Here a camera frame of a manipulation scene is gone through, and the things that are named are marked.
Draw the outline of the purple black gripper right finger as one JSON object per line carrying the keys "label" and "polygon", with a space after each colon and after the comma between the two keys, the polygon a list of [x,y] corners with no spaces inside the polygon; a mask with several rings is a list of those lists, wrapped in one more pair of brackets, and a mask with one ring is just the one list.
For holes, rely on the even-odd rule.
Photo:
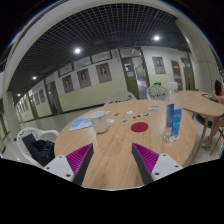
{"label": "purple black gripper right finger", "polygon": [[157,154],[137,143],[132,144],[132,155],[145,185],[182,169],[182,166],[168,154]]}

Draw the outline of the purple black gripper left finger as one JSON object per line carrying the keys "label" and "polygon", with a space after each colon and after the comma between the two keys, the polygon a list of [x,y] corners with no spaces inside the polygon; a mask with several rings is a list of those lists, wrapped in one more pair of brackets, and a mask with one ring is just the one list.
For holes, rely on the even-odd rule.
{"label": "purple black gripper left finger", "polygon": [[88,144],[67,156],[55,157],[44,170],[81,186],[93,153],[93,144]]}

